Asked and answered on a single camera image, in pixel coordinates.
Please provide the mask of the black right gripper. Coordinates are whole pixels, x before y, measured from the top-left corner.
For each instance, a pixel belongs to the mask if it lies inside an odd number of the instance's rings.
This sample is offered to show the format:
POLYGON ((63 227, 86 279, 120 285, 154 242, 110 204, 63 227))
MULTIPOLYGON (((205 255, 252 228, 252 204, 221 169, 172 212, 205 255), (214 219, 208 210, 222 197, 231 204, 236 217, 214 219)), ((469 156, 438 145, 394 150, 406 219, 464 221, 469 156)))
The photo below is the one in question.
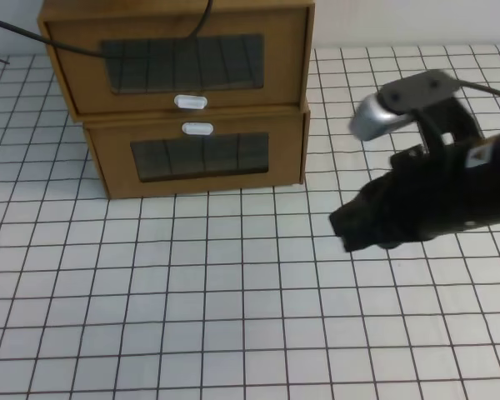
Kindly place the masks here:
POLYGON ((500 133, 483 137, 456 98, 412 115, 427 151, 416 146, 393 155, 389 172, 329 216, 348 252, 500 223, 500 133))

